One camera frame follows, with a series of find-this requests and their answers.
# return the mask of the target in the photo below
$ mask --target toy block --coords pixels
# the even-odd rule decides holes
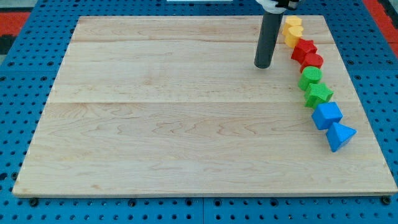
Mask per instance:
[[[310,83],[304,94],[304,98],[306,99],[305,106],[315,109],[320,103],[329,102],[331,96],[333,96],[333,91],[324,83]]]
[[[288,33],[289,28],[293,26],[301,26],[302,20],[298,16],[288,16],[286,17],[284,29],[282,30],[282,35],[286,35]]]
[[[339,123],[331,124],[328,132],[326,132],[331,151],[336,152],[345,146],[355,134],[356,130],[353,128]]]
[[[291,59],[303,64],[304,58],[307,54],[315,54],[317,47],[313,44],[313,40],[299,39],[297,45],[294,47]]]
[[[339,123],[343,118],[337,103],[320,103],[312,114],[312,119],[318,130],[328,129],[331,124]]]
[[[322,71],[314,66],[308,66],[304,68],[300,80],[298,81],[298,87],[305,91],[310,83],[317,84],[322,78]]]
[[[302,26],[293,26],[290,27],[285,36],[285,44],[291,48],[294,48],[299,39],[303,36],[304,28]]]
[[[306,54],[303,63],[301,64],[300,73],[303,72],[303,69],[307,66],[314,66],[317,68],[321,68],[323,65],[323,58],[318,54]]]

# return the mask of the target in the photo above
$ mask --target blue perforated table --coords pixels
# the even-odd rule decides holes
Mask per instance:
[[[382,152],[398,175],[398,61],[361,1],[307,1],[324,15]],[[41,0],[0,66],[0,223],[387,223],[388,198],[18,199],[14,178],[82,15],[261,15],[253,0],[227,5],[149,0]]]

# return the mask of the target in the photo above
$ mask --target green star-shaped block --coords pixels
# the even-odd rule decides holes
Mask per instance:
[[[305,106],[315,109],[318,104],[329,102],[331,96],[333,96],[333,91],[324,83],[310,83],[304,94],[304,98],[306,99]]]

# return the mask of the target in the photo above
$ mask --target blue block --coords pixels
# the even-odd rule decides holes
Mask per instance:
[[[353,128],[336,122],[331,124],[326,133],[331,151],[336,152],[338,149],[345,146],[355,134],[356,130]]]
[[[343,114],[335,102],[319,104],[312,114],[318,130],[328,129],[333,122],[339,123],[342,118]]]

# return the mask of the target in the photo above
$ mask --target wooden board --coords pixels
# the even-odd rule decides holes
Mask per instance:
[[[321,16],[302,16],[323,82],[358,130],[332,153],[261,17],[81,17],[13,192],[18,197],[387,195],[397,187]]]

